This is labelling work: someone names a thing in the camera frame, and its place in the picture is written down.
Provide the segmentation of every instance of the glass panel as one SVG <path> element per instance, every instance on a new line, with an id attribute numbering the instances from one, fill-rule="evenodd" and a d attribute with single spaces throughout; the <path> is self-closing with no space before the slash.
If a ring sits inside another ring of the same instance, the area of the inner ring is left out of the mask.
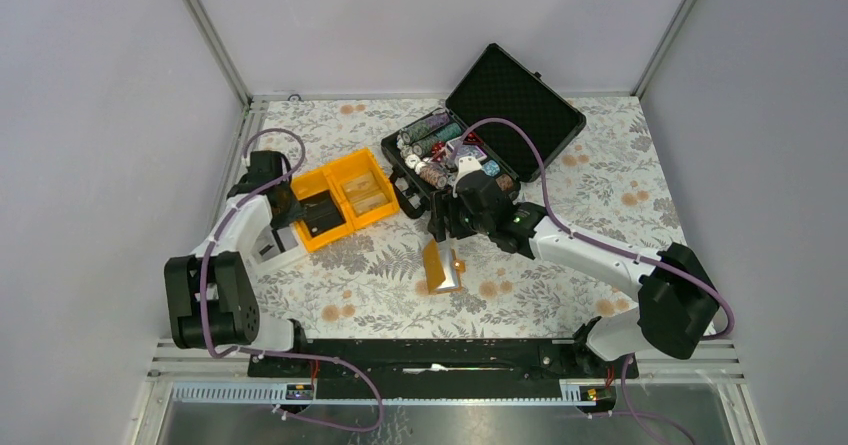
<path id="1" fill-rule="evenodd" d="M 699 443 L 733 443 L 721 402 L 707 385 L 629 386 L 637 410 L 660 413 L 686 427 Z M 616 410 L 624 410 L 619 397 Z M 376 407 L 314 405 L 310 417 L 365 426 L 373 423 Z M 389 406 L 383 426 L 354 434 L 301 423 L 282 422 L 262 405 L 173 403 L 160 443 L 168 445 L 361 443 L 444 445 L 448 443 L 534 444 L 596 443 L 638 445 L 655 443 L 632 417 L 581 417 L 573 407 L 545 406 Z M 673 444 L 688 440 L 667 424 L 654 424 Z"/>

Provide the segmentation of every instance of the open case lid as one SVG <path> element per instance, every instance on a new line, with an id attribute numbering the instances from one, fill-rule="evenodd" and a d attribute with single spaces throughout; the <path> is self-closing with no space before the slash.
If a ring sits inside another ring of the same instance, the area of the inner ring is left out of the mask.
<path id="1" fill-rule="evenodd" d="M 493 43 L 465 75 L 445 106 L 465 125 L 484 118 L 505 118 L 533 140 L 545 167 L 586 126 L 586 117 Z M 515 170 L 519 180 L 539 177 L 539 166 L 524 140 L 504 125 L 490 124 L 475 133 Z"/>

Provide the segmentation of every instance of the floral tablecloth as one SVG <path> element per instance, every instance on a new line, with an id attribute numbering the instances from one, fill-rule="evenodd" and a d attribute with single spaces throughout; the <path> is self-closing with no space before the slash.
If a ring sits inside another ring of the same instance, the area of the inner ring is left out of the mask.
<path id="1" fill-rule="evenodd" d="M 554 210 L 580 226 L 649 247 L 682 242 L 674 205 L 636 98 L 569 102 L 586 128 L 548 170 Z M 436 99 L 272 102 L 264 128 L 289 128 L 307 147 L 304 170 L 368 147 L 388 175 L 380 140 L 441 105 Z M 283 135 L 262 149 L 297 157 Z M 525 199 L 541 203 L 537 182 Z M 310 338 L 567 337 L 583 322 L 634 306 L 570 268 L 508 255 L 485 238 L 455 242 L 464 290 L 430 296 L 420 248 L 428 214 L 402 212 L 260 280 L 263 314 L 300 321 Z"/>

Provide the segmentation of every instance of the red wire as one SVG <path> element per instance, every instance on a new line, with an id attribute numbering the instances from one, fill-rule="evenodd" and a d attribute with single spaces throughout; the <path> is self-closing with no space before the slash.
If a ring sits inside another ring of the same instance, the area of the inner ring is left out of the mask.
<path id="1" fill-rule="evenodd" d="M 310 365 L 312 368 L 312 377 L 309 383 L 312 384 L 312 389 L 315 390 L 315 379 L 318 377 L 318 369 L 321 368 L 321 364 L 318 363 L 318 360 L 314 360 L 314 363 Z"/>
<path id="2" fill-rule="evenodd" d="M 612 367 L 607 367 L 607 380 L 604 382 L 604 388 L 609 388 L 612 385 L 612 382 L 615 380 L 615 372 Z"/>

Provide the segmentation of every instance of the black carrying case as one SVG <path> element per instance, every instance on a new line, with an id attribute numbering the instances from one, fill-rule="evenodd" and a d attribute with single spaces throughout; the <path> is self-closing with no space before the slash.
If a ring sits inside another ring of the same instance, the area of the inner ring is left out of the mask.
<path id="1" fill-rule="evenodd" d="M 486 47 L 445 100 L 445 108 L 463 130 L 491 117 L 515 123 L 533 141 L 545 167 L 586 126 L 585 115 L 545 85 L 539 73 L 529 72 L 496 43 Z M 406 166 L 397 147 L 399 131 L 384 138 L 380 144 L 383 155 L 392 164 L 389 181 L 401 210 L 410 218 L 418 218 L 430 208 L 429 196 L 436 189 Z M 483 141 L 480 147 L 488 159 L 498 162 L 502 173 L 515 183 L 514 190 L 510 191 L 513 199 L 520 190 L 519 182 L 532 182 L 539 177 L 541 170 L 536 159 L 514 130 L 502 124 L 488 124 L 474 133 Z M 403 191 L 397 186 L 401 178 L 407 183 Z M 410 202 L 414 196 L 420 202 L 418 206 Z"/>

